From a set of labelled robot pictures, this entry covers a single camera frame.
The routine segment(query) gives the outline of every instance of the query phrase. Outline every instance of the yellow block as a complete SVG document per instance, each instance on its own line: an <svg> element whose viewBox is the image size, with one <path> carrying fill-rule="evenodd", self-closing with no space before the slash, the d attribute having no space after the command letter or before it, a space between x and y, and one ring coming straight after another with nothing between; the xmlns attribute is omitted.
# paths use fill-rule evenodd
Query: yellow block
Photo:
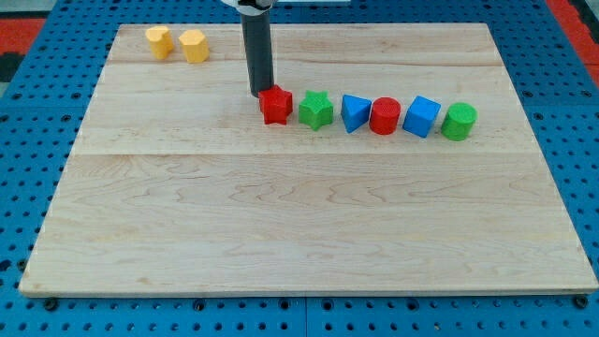
<svg viewBox="0 0 599 337"><path fill-rule="evenodd" d="M187 63L200 63L204 62L210 55L208 50L208 39L198 29L192 29L185 31L180 37L179 41L183 47L183 53Z"/></svg>
<svg viewBox="0 0 599 337"><path fill-rule="evenodd" d="M166 26L154 26L146 30L146 38L150 42L152 54L158 60L164 60L175 48L170 31Z"/></svg>

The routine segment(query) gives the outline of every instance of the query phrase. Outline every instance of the green cylinder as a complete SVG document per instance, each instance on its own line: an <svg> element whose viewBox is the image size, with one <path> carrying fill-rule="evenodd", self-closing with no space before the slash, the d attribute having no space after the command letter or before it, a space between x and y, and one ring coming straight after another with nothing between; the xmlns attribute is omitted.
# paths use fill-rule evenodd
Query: green cylinder
<svg viewBox="0 0 599 337"><path fill-rule="evenodd" d="M447 110L441 125L441 133L450 140L460 141L468 138L478 113L467 103L455 103Z"/></svg>

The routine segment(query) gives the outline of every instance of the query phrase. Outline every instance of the wood grain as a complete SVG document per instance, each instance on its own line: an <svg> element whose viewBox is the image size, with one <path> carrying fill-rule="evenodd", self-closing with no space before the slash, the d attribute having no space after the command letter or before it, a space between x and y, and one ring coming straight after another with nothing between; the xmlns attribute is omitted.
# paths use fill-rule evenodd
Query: wood grain
<svg viewBox="0 0 599 337"><path fill-rule="evenodd" d="M282 25L276 78L333 125L263 125L237 25L188 65L124 25L23 275L27 296L590 292L584 254L483 24ZM341 95L443 104L435 132L344 132ZM469 139L438 133L467 101Z"/></svg>

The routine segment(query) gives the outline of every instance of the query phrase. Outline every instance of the toy block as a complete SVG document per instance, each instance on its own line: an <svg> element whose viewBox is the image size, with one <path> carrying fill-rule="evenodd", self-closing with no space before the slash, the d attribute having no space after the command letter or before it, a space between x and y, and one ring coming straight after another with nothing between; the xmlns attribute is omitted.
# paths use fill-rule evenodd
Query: toy block
<svg viewBox="0 0 599 337"><path fill-rule="evenodd" d="M181 42L187 63L201 63L206 61L208 56L210 56L208 39L198 29L185 31L179 37L179 42Z"/></svg>
<svg viewBox="0 0 599 337"><path fill-rule="evenodd" d="M426 138L441 109L441 104L423 96L417 96L405 113L403 129L422 138Z"/></svg>
<svg viewBox="0 0 599 337"><path fill-rule="evenodd" d="M168 54L175 49L170 36L170 30L166 26L154 26L146 30L146 38L150 43L150 50L158 60L164 60Z"/></svg>
<svg viewBox="0 0 599 337"><path fill-rule="evenodd" d="M293 111L293 95L274 85L269 90L258 93L260 111L264 115L264 124L287 124L287 116Z"/></svg>
<svg viewBox="0 0 599 337"><path fill-rule="evenodd" d="M306 97L299 103L299 122L318 131L320 126L333 123L333 104L327 92L306 91Z"/></svg>
<svg viewBox="0 0 599 337"><path fill-rule="evenodd" d="M441 133L450 140L467 139L477 118L478 112L473 106L468 103L455 103L447 110Z"/></svg>
<svg viewBox="0 0 599 337"><path fill-rule="evenodd" d="M343 95L341 117L345 123L347 133L356 131L368 122L371 116L372 101L353 95Z"/></svg>
<svg viewBox="0 0 599 337"><path fill-rule="evenodd" d="M381 97L373 102L370 127L379 135L390 135L397 129L402 106L391 97Z"/></svg>

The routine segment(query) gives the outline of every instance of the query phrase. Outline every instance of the blue cube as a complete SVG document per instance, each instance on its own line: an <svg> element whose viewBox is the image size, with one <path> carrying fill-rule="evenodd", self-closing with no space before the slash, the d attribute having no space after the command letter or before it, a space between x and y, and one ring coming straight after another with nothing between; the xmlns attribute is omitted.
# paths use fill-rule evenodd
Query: blue cube
<svg viewBox="0 0 599 337"><path fill-rule="evenodd" d="M341 117L347 133L354 132L364 125L371 117L372 101L352 95L343 95Z"/></svg>
<svg viewBox="0 0 599 337"><path fill-rule="evenodd" d="M422 138L431 131L434 120L441 109L441 104L423 96L417 96L405 114L403 129Z"/></svg>

